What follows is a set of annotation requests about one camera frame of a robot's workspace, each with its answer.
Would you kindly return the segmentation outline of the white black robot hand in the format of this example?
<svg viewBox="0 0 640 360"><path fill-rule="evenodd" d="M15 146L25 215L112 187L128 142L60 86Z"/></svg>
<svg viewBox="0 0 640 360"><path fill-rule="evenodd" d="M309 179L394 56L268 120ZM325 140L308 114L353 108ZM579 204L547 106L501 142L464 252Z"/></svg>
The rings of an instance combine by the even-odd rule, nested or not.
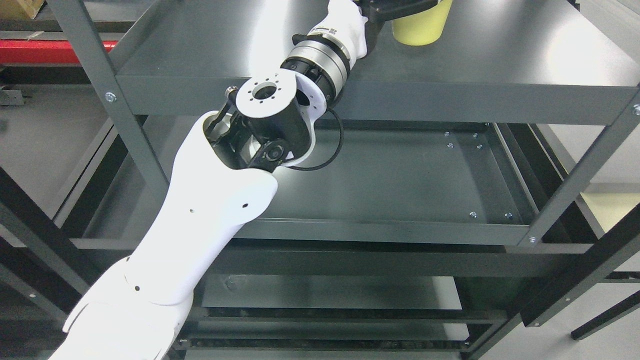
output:
<svg viewBox="0 0 640 360"><path fill-rule="evenodd" d="M384 23L418 23L444 8L444 0L330 0L325 18L298 39L334 47L354 66L375 48Z"/></svg>

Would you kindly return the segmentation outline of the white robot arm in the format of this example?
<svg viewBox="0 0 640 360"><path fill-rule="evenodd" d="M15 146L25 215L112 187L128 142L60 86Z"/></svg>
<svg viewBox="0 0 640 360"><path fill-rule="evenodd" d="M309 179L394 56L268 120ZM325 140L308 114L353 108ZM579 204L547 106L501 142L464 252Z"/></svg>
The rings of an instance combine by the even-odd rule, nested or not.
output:
<svg viewBox="0 0 640 360"><path fill-rule="evenodd" d="M320 25L295 37L281 66L228 88L222 109L199 117L179 146L150 228L73 308L51 359L162 360L198 282L269 207L278 190L274 171L309 157L315 121L367 52L362 35Z"/></svg>

